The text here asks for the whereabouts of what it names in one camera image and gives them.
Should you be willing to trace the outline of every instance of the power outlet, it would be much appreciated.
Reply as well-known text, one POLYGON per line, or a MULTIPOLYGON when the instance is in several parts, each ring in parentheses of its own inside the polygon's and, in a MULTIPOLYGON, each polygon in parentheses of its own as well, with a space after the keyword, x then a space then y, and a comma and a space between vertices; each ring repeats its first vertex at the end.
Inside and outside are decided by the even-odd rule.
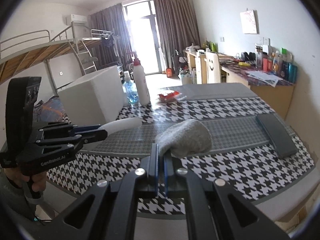
POLYGON ((263 38, 263 45, 270 45, 270 39, 269 38, 263 38))

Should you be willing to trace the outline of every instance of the silver screw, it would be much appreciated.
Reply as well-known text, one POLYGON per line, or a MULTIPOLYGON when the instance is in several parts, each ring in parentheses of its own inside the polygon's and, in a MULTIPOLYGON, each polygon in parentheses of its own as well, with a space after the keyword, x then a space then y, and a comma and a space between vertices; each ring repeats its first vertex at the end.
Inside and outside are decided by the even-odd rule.
POLYGON ((135 173, 136 175, 138 175, 138 176, 142 176, 143 174, 146 173, 146 171, 145 171, 143 168, 138 168, 138 169, 135 170, 134 173, 135 173))
POLYGON ((188 170, 185 168, 179 168, 177 169, 177 173, 179 173, 180 175, 186 175, 188 173, 188 170))
POLYGON ((223 187, 226 184, 226 181, 224 179, 216 179, 214 182, 219 187, 223 187))
POLYGON ((108 185, 108 182, 105 179, 101 179, 97 182, 98 187, 105 187, 108 185))

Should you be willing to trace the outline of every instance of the triangular cutout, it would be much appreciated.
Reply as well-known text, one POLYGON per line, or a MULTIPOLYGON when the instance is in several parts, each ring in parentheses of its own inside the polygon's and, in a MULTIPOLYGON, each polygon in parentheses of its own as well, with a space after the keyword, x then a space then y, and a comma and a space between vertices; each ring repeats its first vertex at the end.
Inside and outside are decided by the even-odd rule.
POLYGON ((258 221, 258 217, 248 210, 235 196, 229 194, 228 199, 241 227, 245 228, 258 221))
POLYGON ((66 218, 64 222, 74 228, 80 229, 90 211, 95 196, 90 195, 85 201, 83 201, 75 210, 73 210, 66 218))

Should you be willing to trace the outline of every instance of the white plastic handle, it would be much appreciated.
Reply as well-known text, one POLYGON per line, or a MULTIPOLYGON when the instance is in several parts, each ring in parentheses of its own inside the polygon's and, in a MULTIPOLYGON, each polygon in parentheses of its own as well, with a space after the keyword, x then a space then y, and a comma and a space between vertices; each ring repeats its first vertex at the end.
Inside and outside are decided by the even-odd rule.
MULTIPOLYGON (((110 123, 106 123, 102 125, 98 130, 106 130, 108 132, 108 136, 110 136, 110 134, 113 134, 115 132, 136 128, 141 125, 142 125, 142 119, 138 117, 131 117, 131 118, 125 118, 125 119, 116 120, 110 123)), ((85 144, 83 146, 83 149, 86 151, 91 151, 92 149, 97 147, 101 142, 102 141, 85 144)))

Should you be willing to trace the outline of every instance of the floor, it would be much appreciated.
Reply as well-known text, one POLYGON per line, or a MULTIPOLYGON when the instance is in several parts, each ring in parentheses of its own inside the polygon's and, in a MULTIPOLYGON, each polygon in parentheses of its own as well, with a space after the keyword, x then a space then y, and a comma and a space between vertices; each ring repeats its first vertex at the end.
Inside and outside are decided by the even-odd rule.
POLYGON ((182 85, 180 78, 177 76, 167 78, 166 74, 148 75, 146 81, 149 90, 182 85))

